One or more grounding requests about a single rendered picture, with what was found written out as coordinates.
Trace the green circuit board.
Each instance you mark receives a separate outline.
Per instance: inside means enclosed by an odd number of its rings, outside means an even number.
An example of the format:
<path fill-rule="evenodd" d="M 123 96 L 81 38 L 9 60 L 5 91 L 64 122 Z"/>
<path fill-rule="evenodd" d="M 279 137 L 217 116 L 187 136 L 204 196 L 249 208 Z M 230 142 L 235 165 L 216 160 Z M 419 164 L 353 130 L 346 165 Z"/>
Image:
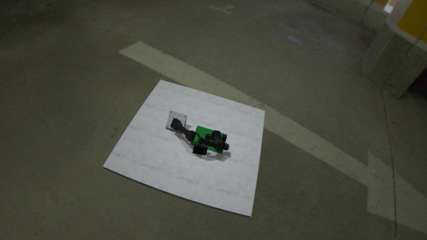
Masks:
<path fill-rule="evenodd" d="M 195 130 L 195 132 L 196 133 L 199 133 L 199 135 L 200 135 L 200 137 L 202 137 L 202 138 L 204 138 L 205 139 L 205 134 L 206 133 L 209 133 L 210 134 L 210 136 L 211 136 L 211 134 L 212 134 L 212 131 L 213 130 L 211 130 L 211 129 L 207 129 L 207 128 L 205 128 L 205 127 L 201 127 L 201 126 L 197 126 L 197 128 L 196 128 L 196 130 Z M 222 135 L 226 135 L 226 134 L 224 134 L 224 133 L 220 133 L 220 135 L 221 135 L 221 137 L 222 137 Z M 226 135 L 227 136 L 227 135 Z M 195 138 L 194 138 L 194 140 L 193 140 L 193 142 L 197 142 L 198 141 L 198 139 L 199 139 L 199 137 L 197 136 L 197 134 L 195 135 Z M 213 152 L 216 152 L 216 153 L 223 153 L 223 149 L 222 149 L 222 151 L 217 151 L 216 149 L 214 149 L 213 147 L 210 147 L 210 146 L 208 146 L 208 148 L 207 148 L 207 150 L 209 150 L 209 151 L 213 151 Z"/>

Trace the black cooling fan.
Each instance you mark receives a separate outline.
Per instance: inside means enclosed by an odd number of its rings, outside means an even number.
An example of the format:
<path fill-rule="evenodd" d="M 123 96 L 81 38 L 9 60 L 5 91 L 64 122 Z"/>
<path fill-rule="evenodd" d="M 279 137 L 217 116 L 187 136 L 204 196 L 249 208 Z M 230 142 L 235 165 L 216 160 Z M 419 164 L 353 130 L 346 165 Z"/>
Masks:
<path fill-rule="evenodd" d="M 196 153 L 196 154 L 200 154 L 200 155 L 206 155 L 207 148 L 208 148 L 207 145 L 200 145 L 200 144 L 194 143 L 192 153 Z"/>

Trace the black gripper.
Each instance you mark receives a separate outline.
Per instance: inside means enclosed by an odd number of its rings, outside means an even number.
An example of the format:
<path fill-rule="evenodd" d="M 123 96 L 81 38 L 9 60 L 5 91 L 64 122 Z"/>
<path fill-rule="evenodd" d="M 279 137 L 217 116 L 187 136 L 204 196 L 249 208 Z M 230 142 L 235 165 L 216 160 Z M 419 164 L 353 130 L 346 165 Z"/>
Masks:
<path fill-rule="evenodd" d="M 219 138 L 219 140 L 222 140 L 223 142 L 225 142 L 226 141 L 226 138 L 227 138 L 227 136 L 226 135 L 222 135 L 222 137 L 221 137 L 221 135 L 220 135 L 220 138 Z M 211 136 L 210 136 L 210 134 L 209 133 L 206 133 L 205 134 L 205 139 L 207 139 L 207 140 L 213 140 L 213 141 L 215 141 L 216 139 L 218 139 L 218 138 L 213 138 L 213 134 L 211 134 Z"/>

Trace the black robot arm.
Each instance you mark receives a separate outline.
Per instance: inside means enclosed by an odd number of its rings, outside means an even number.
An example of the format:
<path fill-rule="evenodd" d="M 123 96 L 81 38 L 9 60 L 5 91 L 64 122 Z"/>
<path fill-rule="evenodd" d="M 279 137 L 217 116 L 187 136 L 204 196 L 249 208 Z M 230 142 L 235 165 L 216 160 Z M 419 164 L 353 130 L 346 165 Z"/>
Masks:
<path fill-rule="evenodd" d="M 222 149 L 226 151 L 229 150 L 230 145 L 219 140 L 220 131 L 216 131 L 216 130 L 212 131 L 213 138 L 218 138 L 218 139 L 216 139 L 215 141 L 210 141 L 200 137 L 199 133 L 196 133 L 195 131 L 187 130 L 186 128 L 182 127 L 182 123 L 179 119 L 173 118 L 173 121 L 170 127 L 175 130 L 180 130 L 185 135 L 185 138 L 191 143 L 199 143 L 200 145 L 201 144 L 207 145 L 207 146 L 213 147 L 217 151 L 222 151 Z M 199 139 L 197 142 L 193 142 L 196 134 L 199 137 Z"/>

